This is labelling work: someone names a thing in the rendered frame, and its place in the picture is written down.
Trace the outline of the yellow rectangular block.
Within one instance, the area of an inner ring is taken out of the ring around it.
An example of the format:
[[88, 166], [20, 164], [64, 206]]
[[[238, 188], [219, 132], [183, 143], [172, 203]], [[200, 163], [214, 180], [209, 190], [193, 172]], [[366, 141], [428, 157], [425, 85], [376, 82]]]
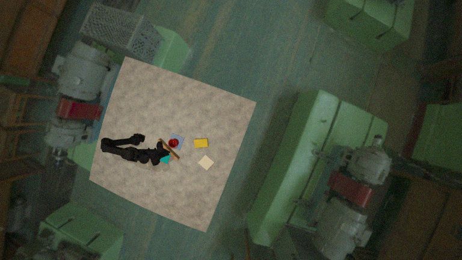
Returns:
[[194, 146], [195, 148], [198, 147], [208, 147], [208, 139], [207, 138], [197, 138], [194, 139]]

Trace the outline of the brown wooden plank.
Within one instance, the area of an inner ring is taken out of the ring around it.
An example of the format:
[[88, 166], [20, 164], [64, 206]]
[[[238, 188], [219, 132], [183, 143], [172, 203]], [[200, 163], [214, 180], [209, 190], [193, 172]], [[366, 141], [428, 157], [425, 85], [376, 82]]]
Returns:
[[163, 147], [164, 147], [166, 150], [170, 151], [170, 155], [171, 155], [176, 161], [180, 158], [179, 155], [178, 155], [175, 151], [173, 151], [173, 150], [170, 149], [170, 147], [163, 141], [163, 139], [160, 138], [160, 139], [158, 140], [158, 142], [159, 142], [159, 141], [162, 142]]

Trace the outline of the beige flat rectangular pad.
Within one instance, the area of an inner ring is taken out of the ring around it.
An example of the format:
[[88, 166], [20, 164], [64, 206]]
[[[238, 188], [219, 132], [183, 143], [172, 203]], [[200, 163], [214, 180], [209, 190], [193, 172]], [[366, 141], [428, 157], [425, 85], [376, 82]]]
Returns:
[[213, 165], [213, 163], [214, 163], [214, 161], [213, 161], [211, 158], [209, 158], [207, 155], [205, 155], [205, 156], [200, 160], [200, 162], [199, 162], [199, 164], [200, 164], [201, 166], [203, 166], [203, 168], [204, 168], [205, 170], [207, 170], [208, 168], [210, 168], [211, 165]]

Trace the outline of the red cup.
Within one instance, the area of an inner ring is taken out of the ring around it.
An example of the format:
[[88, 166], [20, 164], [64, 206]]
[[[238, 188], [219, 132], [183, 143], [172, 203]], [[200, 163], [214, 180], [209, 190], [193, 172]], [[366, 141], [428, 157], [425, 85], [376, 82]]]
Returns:
[[[174, 143], [173, 143], [173, 141], [174, 141]], [[177, 139], [170, 139], [168, 141], [168, 145], [169, 145], [170, 148], [175, 148], [178, 144], [179, 144], [179, 141]]]

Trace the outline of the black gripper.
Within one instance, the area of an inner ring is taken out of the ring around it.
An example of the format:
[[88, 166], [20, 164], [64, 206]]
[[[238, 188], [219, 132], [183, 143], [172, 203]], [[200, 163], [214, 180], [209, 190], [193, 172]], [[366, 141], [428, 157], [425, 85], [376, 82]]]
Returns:
[[163, 148], [163, 144], [161, 141], [157, 142], [156, 147], [157, 149], [156, 148], [150, 149], [148, 147], [147, 154], [149, 157], [151, 157], [150, 154], [154, 154], [154, 153], [158, 153], [159, 160], [165, 156], [169, 156], [170, 151]]

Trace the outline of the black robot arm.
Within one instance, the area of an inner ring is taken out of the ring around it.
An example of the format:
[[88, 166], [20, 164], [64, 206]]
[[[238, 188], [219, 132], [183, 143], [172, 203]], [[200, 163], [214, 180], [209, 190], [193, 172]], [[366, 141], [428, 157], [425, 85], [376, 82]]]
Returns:
[[103, 138], [101, 139], [100, 148], [102, 149], [102, 152], [120, 155], [123, 159], [126, 159], [128, 161], [139, 161], [143, 164], [146, 164], [147, 162], [149, 162], [149, 159], [151, 159], [153, 166], [158, 165], [160, 163], [158, 153], [150, 154], [151, 157], [149, 157], [147, 154], [147, 149], [137, 149], [134, 147], [127, 147], [123, 149], [121, 147], [117, 147], [124, 144], [133, 144], [138, 146], [140, 142], [144, 142], [144, 140], [145, 136], [138, 133], [126, 139], [112, 140], [109, 138]]

